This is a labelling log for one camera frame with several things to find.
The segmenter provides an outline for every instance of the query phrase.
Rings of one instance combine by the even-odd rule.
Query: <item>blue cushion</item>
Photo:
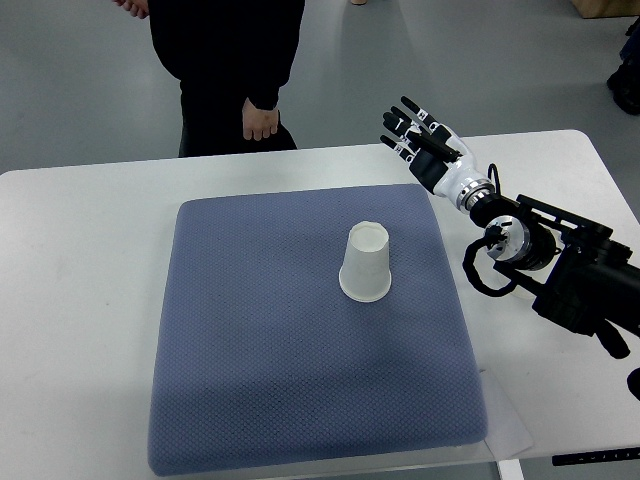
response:
[[[156,474],[485,437],[479,373],[426,196],[392,185],[182,205],[151,403]],[[391,290],[370,304],[338,283],[363,220],[390,238]]]

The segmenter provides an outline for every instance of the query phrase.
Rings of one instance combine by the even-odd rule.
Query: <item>paper cup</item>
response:
[[[389,233],[375,222],[360,222],[349,232],[338,274],[340,288],[358,302],[375,302],[391,287]]]

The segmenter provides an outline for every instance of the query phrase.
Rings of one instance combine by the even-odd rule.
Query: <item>white table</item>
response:
[[[575,131],[466,139],[479,170],[614,229],[636,253],[640,226],[589,140]],[[174,222],[191,199],[413,183],[387,147],[173,159],[9,172],[0,177],[0,477],[149,479],[149,401]],[[482,231],[434,198],[478,364],[530,432],[520,458],[640,445],[632,355],[537,316],[531,300],[490,299],[462,272]],[[459,448],[220,472],[188,478],[314,476],[494,460]]]

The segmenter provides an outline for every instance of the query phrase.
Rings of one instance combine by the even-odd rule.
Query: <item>cardboard box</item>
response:
[[[640,15],[640,0],[571,0],[582,18]]]

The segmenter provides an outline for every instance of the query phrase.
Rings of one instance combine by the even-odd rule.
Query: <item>floor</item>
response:
[[[605,86],[632,22],[583,20],[569,0],[308,0],[283,122],[300,148],[378,143],[382,113],[407,95],[461,136],[581,130],[638,217],[640,117]],[[178,83],[147,20],[108,0],[0,3],[0,173],[175,157],[180,126]],[[527,480],[640,477],[638,461],[522,463]],[[366,476],[376,477],[498,473],[486,464]]]

